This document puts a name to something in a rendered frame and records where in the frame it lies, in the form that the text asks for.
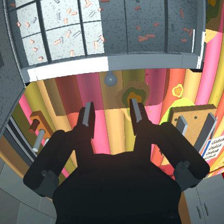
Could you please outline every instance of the cabinet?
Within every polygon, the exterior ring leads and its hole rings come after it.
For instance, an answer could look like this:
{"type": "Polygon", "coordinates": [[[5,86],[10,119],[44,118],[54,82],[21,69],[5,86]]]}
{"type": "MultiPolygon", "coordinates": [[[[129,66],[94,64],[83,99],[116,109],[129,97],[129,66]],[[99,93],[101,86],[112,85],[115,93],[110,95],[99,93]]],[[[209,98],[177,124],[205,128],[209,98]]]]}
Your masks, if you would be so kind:
{"type": "Polygon", "coordinates": [[[222,174],[202,180],[196,187],[206,224],[224,223],[224,179],[222,174]]]}
{"type": "Polygon", "coordinates": [[[224,179],[222,174],[203,179],[184,191],[192,224],[224,223],[224,179]]]}

